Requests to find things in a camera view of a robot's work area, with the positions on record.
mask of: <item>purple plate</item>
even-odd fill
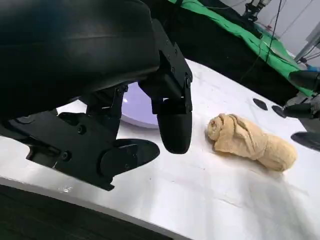
[[[137,82],[129,84],[123,96],[121,120],[143,128],[159,128],[157,116],[152,114],[151,99]]]

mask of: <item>black robotic arm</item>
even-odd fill
[[[187,152],[192,73],[139,0],[0,2],[0,134],[27,159],[111,190],[115,175],[159,154],[141,139],[116,139],[124,92],[151,98],[168,151]],[[57,114],[80,99],[86,113]]]

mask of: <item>white wall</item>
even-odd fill
[[[241,0],[222,0],[228,6],[241,2]],[[268,25],[270,20],[277,14],[280,0],[271,0],[271,3],[264,7],[258,15],[258,22]],[[296,22],[286,31],[301,11],[310,3]],[[245,3],[235,6],[241,15],[245,11]],[[279,14],[275,33],[280,36],[280,41],[293,54],[297,54],[307,44],[306,38],[320,22],[320,0],[287,0]],[[310,60],[310,64],[320,67],[320,57]]]

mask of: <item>yellow towel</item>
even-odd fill
[[[296,149],[283,139],[264,133],[260,127],[234,114],[220,114],[207,127],[214,149],[258,160],[274,171],[289,169],[297,159]]]

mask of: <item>white table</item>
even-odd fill
[[[157,143],[153,162],[114,178],[107,192],[25,160],[28,148],[0,138],[0,184],[54,197],[144,226],[175,239],[320,239],[320,153],[290,139],[303,131],[297,119],[276,115],[273,103],[202,65],[193,72],[193,129],[185,155],[165,150],[158,130],[121,123],[118,138]],[[264,111],[252,102],[266,102]],[[80,112],[76,102],[67,110]],[[220,113],[245,117],[292,143],[298,152],[284,174],[256,162],[214,153],[204,130]]]

